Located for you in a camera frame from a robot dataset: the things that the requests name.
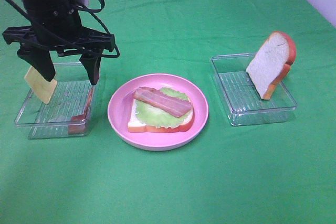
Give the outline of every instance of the bread slice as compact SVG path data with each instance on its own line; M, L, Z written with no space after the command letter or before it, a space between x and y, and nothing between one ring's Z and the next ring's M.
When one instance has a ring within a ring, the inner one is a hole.
M130 115L130 119L128 121L128 131L129 132L157 132L157 133L173 133L173 132L185 132L191 128L194 123L194 110L191 109L187 118L181 123L178 127L160 127L157 128L155 126L147 125L142 123L136 117L136 99L133 99L132 111Z
M295 58L294 41L282 31L271 33L246 69L262 99L271 98Z

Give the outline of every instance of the clear plastic container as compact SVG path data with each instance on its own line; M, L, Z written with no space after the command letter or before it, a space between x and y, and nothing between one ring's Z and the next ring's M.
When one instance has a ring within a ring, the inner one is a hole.
M57 86L48 104L30 89L15 119L28 138L84 136L90 131L90 118L97 85L90 84L80 62L55 63Z
M211 58L218 94L233 126L285 122L294 117L297 103L283 82L270 100L262 100L246 72L255 53Z

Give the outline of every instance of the green tablecloth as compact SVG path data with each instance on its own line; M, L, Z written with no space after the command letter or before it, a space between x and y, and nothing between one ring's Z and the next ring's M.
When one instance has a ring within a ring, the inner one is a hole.
M1 224L335 223L331 24L305 0L105 1L99 17L121 57L102 60L102 106L88 136L28 140L14 127L29 65L16 56L18 44L0 40ZM0 31L29 25L0 2ZM101 30L89 15L82 22ZM297 44L284 80L298 102L296 118L233 127L220 109L209 59L254 52L273 30ZM189 79L209 104L200 135L167 152L125 143L106 113L118 87L156 72Z

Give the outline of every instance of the cheese slice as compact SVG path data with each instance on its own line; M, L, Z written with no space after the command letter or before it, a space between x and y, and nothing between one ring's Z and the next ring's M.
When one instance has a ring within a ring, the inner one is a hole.
M57 81L52 79L46 81L43 76L34 68L30 67L25 75L25 80L34 94L45 104L50 102L51 96L55 91Z

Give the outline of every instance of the pink plate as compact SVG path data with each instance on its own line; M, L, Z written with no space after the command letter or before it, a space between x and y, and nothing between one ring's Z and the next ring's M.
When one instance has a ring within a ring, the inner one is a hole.
M131 133L127 130L133 101L133 91L147 86L159 89L168 87L184 92L194 106L195 120L186 132L176 133ZM122 85L112 96L107 110L113 129L127 143L148 151L167 151L181 147L194 139L203 129L209 114L208 103L202 91L192 82L172 74L153 73L139 76Z

